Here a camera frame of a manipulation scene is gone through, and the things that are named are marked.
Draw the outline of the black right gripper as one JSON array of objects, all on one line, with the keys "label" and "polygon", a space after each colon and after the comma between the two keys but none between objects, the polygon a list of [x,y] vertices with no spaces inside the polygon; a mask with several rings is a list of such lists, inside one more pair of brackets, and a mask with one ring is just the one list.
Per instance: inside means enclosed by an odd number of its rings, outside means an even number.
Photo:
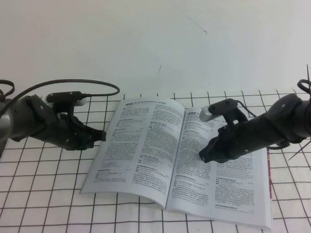
[{"label": "black right gripper", "polygon": [[204,163],[211,161],[225,163],[259,149],[261,149],[259,129],[254,124],[246,122],[220,130],[218,136],[212,138],[199,152],[199,156]]}]

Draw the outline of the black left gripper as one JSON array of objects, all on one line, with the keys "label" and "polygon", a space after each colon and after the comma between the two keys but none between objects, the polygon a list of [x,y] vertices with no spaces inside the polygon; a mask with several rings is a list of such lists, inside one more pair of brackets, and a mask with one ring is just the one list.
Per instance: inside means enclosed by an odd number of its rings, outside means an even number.
[{"label": "black left gripper", "polygon": [[104,130],[86,126],[77,117],[66,114],[59,114],[45,132],[45,142],[66,150],[91,149],[96,141],[106,141]]}]

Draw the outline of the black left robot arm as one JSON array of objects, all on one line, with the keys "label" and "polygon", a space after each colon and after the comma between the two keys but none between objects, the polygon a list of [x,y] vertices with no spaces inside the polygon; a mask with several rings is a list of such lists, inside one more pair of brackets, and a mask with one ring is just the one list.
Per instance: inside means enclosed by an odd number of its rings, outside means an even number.
[{"label": "black left robot arm", "polygon": [[74,107],[83,97],[74,91],[52,93],[46,100],[32,95],[2,102],[1,109],[9,103],[12,106],[0,118],[0,141],[32,137],[65,150],[93,148],[95,142],[106,140],[106,132],[86,126],[74,116]]}]

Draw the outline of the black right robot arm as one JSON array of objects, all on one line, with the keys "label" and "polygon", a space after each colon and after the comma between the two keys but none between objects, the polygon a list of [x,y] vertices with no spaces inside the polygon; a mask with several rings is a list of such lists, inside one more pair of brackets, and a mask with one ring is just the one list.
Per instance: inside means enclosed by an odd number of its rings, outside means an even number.
[{"label": "black right robot arm", "polygon": [[227,99],[201,110],[202,122],[219,116],[226,121],[226,125],[218,129],[218,136],[199,152],[205,163],[225,163],[271,145],[280,150],[311,135],[311,102],[296,94],[280,98],[266,113],[253,119],[247,119],[238,108],[239,103]]}]

